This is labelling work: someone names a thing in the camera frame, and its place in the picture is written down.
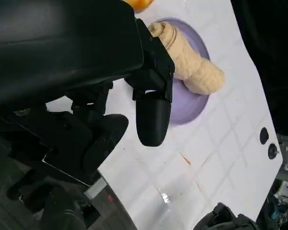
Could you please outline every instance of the orange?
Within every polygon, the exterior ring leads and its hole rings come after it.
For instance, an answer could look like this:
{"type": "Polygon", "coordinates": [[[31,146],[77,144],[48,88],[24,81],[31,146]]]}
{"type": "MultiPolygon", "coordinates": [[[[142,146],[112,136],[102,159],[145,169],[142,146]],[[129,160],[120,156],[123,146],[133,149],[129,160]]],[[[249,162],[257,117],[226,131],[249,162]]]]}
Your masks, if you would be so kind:
{"type": "Polygon", "coordinates": [[[145,10],[154,0],[125,0],[130,4],[134,11],[145,10]]]}

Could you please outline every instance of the black cloth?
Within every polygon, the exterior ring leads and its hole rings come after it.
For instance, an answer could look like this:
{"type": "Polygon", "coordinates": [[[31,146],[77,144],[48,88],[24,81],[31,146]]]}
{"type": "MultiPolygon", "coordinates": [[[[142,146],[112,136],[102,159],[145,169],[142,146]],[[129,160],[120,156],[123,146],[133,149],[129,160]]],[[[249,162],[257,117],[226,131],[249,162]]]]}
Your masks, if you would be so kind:
{"type": "Polygon", "coordinates": [[[288,135],[288,0],[231,0],[276,132],[288,135]]]}

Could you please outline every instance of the white tabletop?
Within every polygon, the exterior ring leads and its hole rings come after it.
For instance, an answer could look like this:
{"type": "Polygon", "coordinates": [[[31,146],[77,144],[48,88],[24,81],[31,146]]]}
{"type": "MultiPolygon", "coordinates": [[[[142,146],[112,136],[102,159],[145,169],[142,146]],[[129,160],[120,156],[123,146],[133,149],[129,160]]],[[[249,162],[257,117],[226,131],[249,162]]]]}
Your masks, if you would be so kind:
{"type": "Polygon", "coordinates": [[[137,137],[131,88],[124,80],[114,82],[107,113],[127,116],[129,126],[99,172],[138,230],[193,229],[218,202],[256,220],[282,157],[268,158],[269,144],[279,145],[230,0],[155,0],[136,17],[147,25],[165,17],[186,21],[225,72],[226,84],[197,119],[170,126],[164,143],[148,148],[137,137]],[[270,136],[265,145],[259,141],[262,127],[270,136]]]}

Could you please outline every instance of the lavender plate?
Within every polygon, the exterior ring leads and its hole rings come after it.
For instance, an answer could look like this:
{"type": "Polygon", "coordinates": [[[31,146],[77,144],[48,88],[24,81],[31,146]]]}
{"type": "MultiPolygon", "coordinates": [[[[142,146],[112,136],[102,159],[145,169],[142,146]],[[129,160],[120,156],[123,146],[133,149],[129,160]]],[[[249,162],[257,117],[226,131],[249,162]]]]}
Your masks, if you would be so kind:
{"type": "MultiPolygon", "coordinates": [[[[186,36],[191,47],[203,58],[210,60],[204,42],[190,25],[175,18],[158,20],[158,22],[161,21],[166,21],[176,26],[186,36]]],[[[174,79],[170,122],[176,125],[183,125],[194,120],[204,110],[208,98],[209,95],[199,95],[190,92],[181,80],[174,79]]]]}

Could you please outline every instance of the gray floor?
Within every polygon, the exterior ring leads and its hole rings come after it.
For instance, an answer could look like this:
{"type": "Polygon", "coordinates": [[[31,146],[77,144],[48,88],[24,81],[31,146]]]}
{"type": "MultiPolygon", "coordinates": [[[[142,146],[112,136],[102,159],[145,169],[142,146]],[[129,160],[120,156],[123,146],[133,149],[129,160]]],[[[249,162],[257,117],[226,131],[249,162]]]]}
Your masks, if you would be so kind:
{"type": "MultiPolygon", "coordinates": [[[[24,175],[19,164],[7,157],[8,149],[0,145],[0,230],[39,230],[40,215],[33,215],[20,200],[10,201],[6,191],[24,175]]],[[[90,230],[136,230],[119,200],[106,187],[92,204],[100,213],[100,218],[90,230]]]]}

